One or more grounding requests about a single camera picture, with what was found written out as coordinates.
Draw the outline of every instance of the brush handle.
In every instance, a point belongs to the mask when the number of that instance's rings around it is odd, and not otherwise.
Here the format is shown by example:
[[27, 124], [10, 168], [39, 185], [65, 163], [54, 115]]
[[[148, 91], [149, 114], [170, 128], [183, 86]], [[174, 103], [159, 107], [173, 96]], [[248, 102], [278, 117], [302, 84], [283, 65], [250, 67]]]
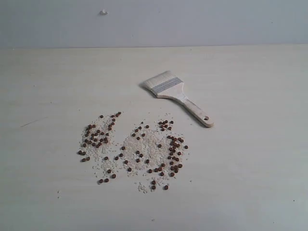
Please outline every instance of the brush handle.
[[214, 125], [214, 122], [211, 120], [211, 118], [206, 115], [204, 111], [202, 111], [201, 108], [199, 108], [196, 104], [191, 102], [190, 100], [186, 99], [184, 102], [182, 102], [184, 107], [193, 114], [204, 126], [210, 128]]

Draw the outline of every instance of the seed pile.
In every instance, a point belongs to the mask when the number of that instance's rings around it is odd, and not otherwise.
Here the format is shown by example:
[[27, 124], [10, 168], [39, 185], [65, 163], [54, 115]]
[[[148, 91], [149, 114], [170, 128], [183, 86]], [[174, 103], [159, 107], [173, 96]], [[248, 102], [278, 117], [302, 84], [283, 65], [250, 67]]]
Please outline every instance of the seed pile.
[[82, 162], [92, 161], [98, 184], [114, 180], [118, 174], [128, 177], [146, 177], [147, 183], [138, 185], [143, 193], [162, 189], [168, 190], [168, 180], [176, 179], [183, 167], [183, 156], [188, 146], [184, 138], [171, 132], [174, 122], [163, 120], [156, 123], [157, 129], [141, 122], [127, 136], [122, 145], [112, 141], [114, 125], [121, 112], [111, 116], [100, 115], [85, 128], [79, 155], [86, 156]]

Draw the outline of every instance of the white powder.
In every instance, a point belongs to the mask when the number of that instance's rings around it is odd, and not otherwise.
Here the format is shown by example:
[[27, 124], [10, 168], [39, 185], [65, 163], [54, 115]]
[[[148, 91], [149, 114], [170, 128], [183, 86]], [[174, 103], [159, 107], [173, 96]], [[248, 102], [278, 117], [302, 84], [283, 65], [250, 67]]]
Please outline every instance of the white powder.
[[[121, 114], [119, 117], [115, 117], [115, 119], [122, 119], [122, 116], [124, 115]], [[95, 177], [99, 179], [110, 179], [112, 174], [119, 174], [120, 176], [125, 176], [124, 174], [127, 174], [129, 178], [132, 178], [132, 182], [136, 179], [144, 180], [144, 183], [139, 182], [137, 185], [138, 191], [143, 193], [155, 191], [151, 189], [151, 181], [153, 180], [156, 181], [156, 190], [158, 190], [162, 189], [165, 185], [169, 185], [169, 183], [167, 183], [168, 180], [176, 179], [176, 177], [169, 176], [170, 172], [173, 172], [170, 170], [171, 165], [169, 165], [169, 162], [173, 161], [175, 165], [179, 163], [182, 164], [182, 158], [186, 155], [187, 150], [183, 148], [184, 143], [180, 143], [180, 147], [177, 148], [177, 151], [173, 155], [179, 158], [179, 161], [177, 162], [172, 159], [169, 160], [169, 148], [171, 147], [170, 142], [172, 140], [168, 139], [167, 136], [182, 137], [184, 139], [183, 134], [175, 134], [167, 128], [165, 128], [165, 131], [161, 131], [158, 121], [156, 121], [153, 126], [155, 127], [155, 130], [145, 128], [146, 122], [142, 122], [140, 125], [135, 125], [136, 128], [134, 128], [131, 134], [125, 138], [123, 144], [114, 143], [112, 140], [114, 138], [114, 127], [116, 127], [116, 121], [113, 129], [108, 131], [108, 125], [112, 123], [112, 119], [113, 118], [109, 115], [91, 122], [92, 125], [96, 125], [95, 128], [91, 129], [91, 133], [95, 133], [98, 129], [101, 132], [103, 131], [105, 134], [109, 133], [109, 136], [99, 135], [96, 137], [98, 141], [95, 143], [98, 144], [101, 138], [107, 137], [109, 140], [107, 144], [102, 142], [103, 144], [99, 148], [87, 144], [87, 147], [81, 148], [81, 151], [86, 152], [85, 157], [89, 156], [91, 161], [94, 163], [92, 168], [96, 170], [94, 173]], [[84, 132], [82, 142], [80, 143], [81, 145], [84, 143], [85, 139], [89, 140], [90, 135], [85, 137]], [[136, 151], [143, 154], [143, 157], [140, 157], [140, 154], [136, 154]], [[165, 167], [162, 167], [164, 176], [160, 176], [161, 172], [154, 172], [154, 169], [159, 168], [162, 163], [166, 165]]]

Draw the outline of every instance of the white table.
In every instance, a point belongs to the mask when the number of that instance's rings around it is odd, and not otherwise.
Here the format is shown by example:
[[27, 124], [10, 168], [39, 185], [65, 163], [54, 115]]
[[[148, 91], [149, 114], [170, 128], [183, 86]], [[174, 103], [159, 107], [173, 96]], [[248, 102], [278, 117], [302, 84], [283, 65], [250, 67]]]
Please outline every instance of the white table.
[[[213, 128], [138, 86], [165, 70]], [[307, 87], [308, 45], [2, 50], [0, 230], [306, 231]], [[118, 141], [165, 113], [184, 133], [168, 191], [79, 162], [83, 126], [119, 110]]]

